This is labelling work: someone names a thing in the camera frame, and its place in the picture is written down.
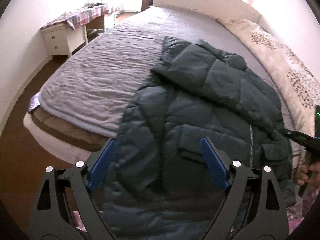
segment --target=gray bedsheet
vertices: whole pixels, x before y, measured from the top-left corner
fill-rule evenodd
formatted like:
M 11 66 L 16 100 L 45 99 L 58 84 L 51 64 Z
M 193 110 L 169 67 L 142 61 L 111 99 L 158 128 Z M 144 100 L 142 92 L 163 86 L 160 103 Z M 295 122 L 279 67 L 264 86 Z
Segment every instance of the gray bedsheet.
M 78 127 L 115 138 L 130 98 L 159 60 L 164 36 L 191 42 L 203 39 L 213 47 L 237 53 L 278 92 L 260 62 L 216 20 L 183 9 L 151 7 L 106 31 L 68 59 L 41 88 L 41 106 Z M 281 102 L 285 125 L 294 130 L 282 97 Z M 292 146 L 293 154 L 299 153 L 299 147 Z

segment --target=white nightstand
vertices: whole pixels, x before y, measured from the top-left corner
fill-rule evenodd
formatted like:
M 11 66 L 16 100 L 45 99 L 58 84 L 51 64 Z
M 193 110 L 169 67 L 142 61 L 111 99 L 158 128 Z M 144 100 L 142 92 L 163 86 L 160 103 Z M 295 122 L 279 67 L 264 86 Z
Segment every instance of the white nightstand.
M 60 23 L 42 30 L 44 43 L 49 55 L 68 55 L 85 42 L 88 43 L 86 26 L 72 30 L 67 24 Z
M 75 30 L 66 22 L 43 28 L 44 43 L 49 55 L 68 55 L 83 43 L 88 43 L 87 29 L 102 29 L 103 31 L 116 24 L 117 12 L 103 14 L 86 25 L 81 25 Z

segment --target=nightstand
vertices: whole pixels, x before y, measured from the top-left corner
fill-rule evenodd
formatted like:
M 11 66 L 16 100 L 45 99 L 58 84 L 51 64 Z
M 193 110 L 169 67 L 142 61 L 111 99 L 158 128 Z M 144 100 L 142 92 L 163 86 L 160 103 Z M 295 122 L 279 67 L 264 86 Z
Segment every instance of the nightstand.
M 88 43 L 86 25 L 72 30 L 65 23 L 50 26 L 42 30 L 44 43 L 49 55 L 68 55 L 82 45 Z

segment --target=jacket pocket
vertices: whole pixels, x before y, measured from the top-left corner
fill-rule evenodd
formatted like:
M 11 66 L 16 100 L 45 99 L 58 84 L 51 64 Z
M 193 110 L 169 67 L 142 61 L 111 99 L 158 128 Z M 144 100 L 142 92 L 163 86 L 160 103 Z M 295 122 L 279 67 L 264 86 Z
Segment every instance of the jacket pocket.
M 267 161 L 279 162 L 286 158 L 284 149 L 280 145 L 263 144 L 262 150 L 263 150 L 264 157 Z
M 269 166 L 278 182 L 290 179 L 290 161 L 284 148 L 280 145 L 263 144 L 262 149 L 262 166 Z
M 202 164 L 204 166 L 207 166 L 207 163 L 205 162 L 204 158 L 200 154 L 188 152 L 188 151 L 181 151 L 181 157 L 186 160 L 190 160 L 194 163 Z

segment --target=metal screw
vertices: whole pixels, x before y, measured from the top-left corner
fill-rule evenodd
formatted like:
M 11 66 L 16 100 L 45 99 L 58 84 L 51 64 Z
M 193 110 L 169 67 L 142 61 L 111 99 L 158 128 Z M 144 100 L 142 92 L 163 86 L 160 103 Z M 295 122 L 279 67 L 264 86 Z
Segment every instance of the metal screw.
M 81 168 L 84 166 L 84 162 L 83 161 L 79 161 L 76 163 L 76 167 Z
M 241 166 L 241 162 L 240 161 L 233 161 L 232 165 L 235 167 L 240 167 Z
M 50 171 L 52 171 L 52 170 L 53 170 L 53 167 L 52 167 L 52 166 L 48 166 L 48 167 L 45 168 L 45 171 L 46 171 L 46 172 L 50 172 Z
M 266 172 L 270 172 L 271 171 L 271 168 L 269 166 L 264 166 L 263 168 Z

